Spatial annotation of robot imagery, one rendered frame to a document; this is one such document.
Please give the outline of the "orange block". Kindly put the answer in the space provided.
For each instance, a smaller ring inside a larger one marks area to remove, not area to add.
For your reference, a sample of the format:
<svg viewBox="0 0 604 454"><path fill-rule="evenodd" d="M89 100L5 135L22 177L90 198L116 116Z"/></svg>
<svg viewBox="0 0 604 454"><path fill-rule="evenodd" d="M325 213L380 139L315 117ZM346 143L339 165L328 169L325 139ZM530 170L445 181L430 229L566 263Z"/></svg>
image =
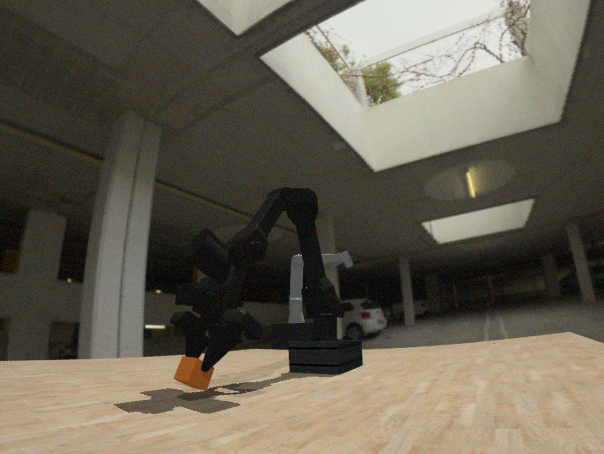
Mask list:
<svg viewBox="0 0 604 454"><path fill-rule="evenodd" d="M214 367L204 372L201 370L202 364L200 359L182 356L173 379L189 387L207 391Z"/></svg>

